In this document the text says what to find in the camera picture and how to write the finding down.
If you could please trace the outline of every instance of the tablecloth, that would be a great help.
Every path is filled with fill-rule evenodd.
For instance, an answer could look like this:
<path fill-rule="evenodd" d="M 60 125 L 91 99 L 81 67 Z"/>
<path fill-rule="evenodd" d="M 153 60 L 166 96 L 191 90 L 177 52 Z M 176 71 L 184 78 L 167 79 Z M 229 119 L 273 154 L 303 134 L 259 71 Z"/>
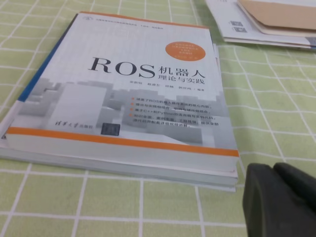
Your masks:
<path fill-rule="evenodd" d="M 83 10 L 210 27 L 241 156 L 237 191 L 0 159 L 0 237 L 245 237 L 249 163 L 316 175 L 316 55 L 224 43 L 203 0 L 0 0 L 0 119 Z"/>

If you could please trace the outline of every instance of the blue book edge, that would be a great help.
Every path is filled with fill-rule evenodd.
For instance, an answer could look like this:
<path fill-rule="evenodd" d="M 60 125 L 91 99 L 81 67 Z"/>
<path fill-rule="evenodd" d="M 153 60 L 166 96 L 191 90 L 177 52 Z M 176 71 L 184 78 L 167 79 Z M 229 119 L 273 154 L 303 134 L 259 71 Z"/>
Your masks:
<path fill-rule="evenodd" d="M 35 75 L 33 76 L 33 78 L 31 79 L 31 81 L 29 82 L 29 84 L 25 87 L 25 89 L 22 91 L 21 95 L 19 96 L 19 98 L 17 99 L 18 101 L 21 102 L 25 102 L 26 99 L 29 97 L 30 93 L 32 92 L 34 86 L 36 85 L 36 83 L 38 82 L 38 80 L 40 79 L 42 73 L 44 72 L 45 68 L 47 67 L 47 65 L 49 64 L 50 60 L 52 59 L 52 57 L 54 56 L 55 52 L 57 51 L 59 45 L 61 44 L 61 42 L 63 41 L 64 37 L 66 36 L 68 30 L 70 29 L 70 27 L 73 25 L 76 17 L 78 16 L 78 14 L 75 15 L 75 17 L 73 18 L 73 20 L 71 21 L 71 23 L 69 24 L 69 26 L 67 27 L 67 29 L 65 30 L 65 32 L 63 33 L 63 35 L 61 36 L 61 38 L 58 40 L 58 42 L 55 44 L 55 46 L 53 47 L 52 51 L 49 53 L 49 55 L 46 57 L 46 59 L 44 60 L 44 62 L 42 63 L 42 65 L 39 67 L 39 69 L 37 70 L 37 72 L 35 73 Z"/>

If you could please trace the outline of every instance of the brown envelope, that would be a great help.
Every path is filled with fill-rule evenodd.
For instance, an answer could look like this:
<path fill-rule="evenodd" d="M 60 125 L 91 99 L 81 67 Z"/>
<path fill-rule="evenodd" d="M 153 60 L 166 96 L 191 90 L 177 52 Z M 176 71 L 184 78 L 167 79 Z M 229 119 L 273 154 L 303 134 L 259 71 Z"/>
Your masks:
<path fill-rule="evenodd" d="M 256 0 L 239 2 L 249 14 L 266 26 L 316 30 L 316 7 Z"/>

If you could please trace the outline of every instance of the envelope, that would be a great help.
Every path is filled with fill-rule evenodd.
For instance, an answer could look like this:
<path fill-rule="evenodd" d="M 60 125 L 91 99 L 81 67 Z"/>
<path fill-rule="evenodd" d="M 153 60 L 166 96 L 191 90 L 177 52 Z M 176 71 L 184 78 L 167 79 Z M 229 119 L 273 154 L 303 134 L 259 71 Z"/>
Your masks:
<path fill-rule="evenodd" d="M 239 0 L 237 3 L 241 10 L 245 13 L 248 19 L 256 26 L 256 28 L 267 35 L 279 36 L 295 36 L 295 37 L 316 37 L 316 30 L 310 29 L 297 29 L 292 27 L 283 26 L 268 26 L 257 20 L 250 12 L 246 10 L 243 3 L 248 5 L 247 2 L 259 2 L 255 0 Z"/>
<path fill-rule="evenodd" d="M 239 0 L 243 8 L 266 27 L 316 31 L 316 1 Z"/>

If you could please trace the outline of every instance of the orange stripe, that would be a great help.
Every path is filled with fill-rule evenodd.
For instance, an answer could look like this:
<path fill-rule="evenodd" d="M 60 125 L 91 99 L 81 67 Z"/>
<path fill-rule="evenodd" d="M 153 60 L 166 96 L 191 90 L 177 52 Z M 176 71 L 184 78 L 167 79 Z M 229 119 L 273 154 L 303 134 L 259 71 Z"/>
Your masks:
<path fill-rule="evenodd" d="M 100 15 L 100 16 L 111 16 L 111 17 L 116 17 L 116 18 L 123 18 L 123 19 L 129 19 L 129 20 L 134 20 L 134 21 L 152 22 L 152 23 L 165 24 L 165 25 L 187 26 L 187 27 L 195 27 L 195 28 L 208 29 L 208 27 L 206 27 L 206 26 L 195 26 L 195 25 L 171 23 L 171 22 L 164 22 L 164 21 L 152 21 L 152 20 L 145 20 L 145 19 L 134 18 L 134 17 L 129 17 L 129 16 L 115 15 L 115 14 L 106 14 L 106 13 L 89 12 L 89 11 L 81 11 L 80 13 L 93 14 L 93 15 Z"/>
<path fill-rule="evenodd" d="M 192 153 L 201 153 L 201 154 L 210 154 L 210 155 L 239 157 L 237 150 L 226 150 L 226 149 L 219 149 L 219 148 L 199 147 L 199 146 L 181 145 L 181 144 L 164 143 L 164 142 L 149 142 L 149 141 L 140 141 L 140 140 L 125 139 L 125 138 L 105 137 L 105 136 L 96 136 L 96 135 L 87 135 L 87 134 L 79 134 L 79 133 L 51 131 L 51 130 L 41 130 L 41 129 L 23 128 L 23 127 L 10 127 L 7 131 L 7 134 L 50 137 L 50 138 L 60 138 L 60 139 L 85 141 L 85 142 L 107 143 L 107 144 L 113 144 L 113 145 L 124 145 L 124 146 L 133 146 L 133 147 L 145 147 L 145 148 L 173 150 L 173 151 L 181 151 L 181 152 L 192 152 Z"/>

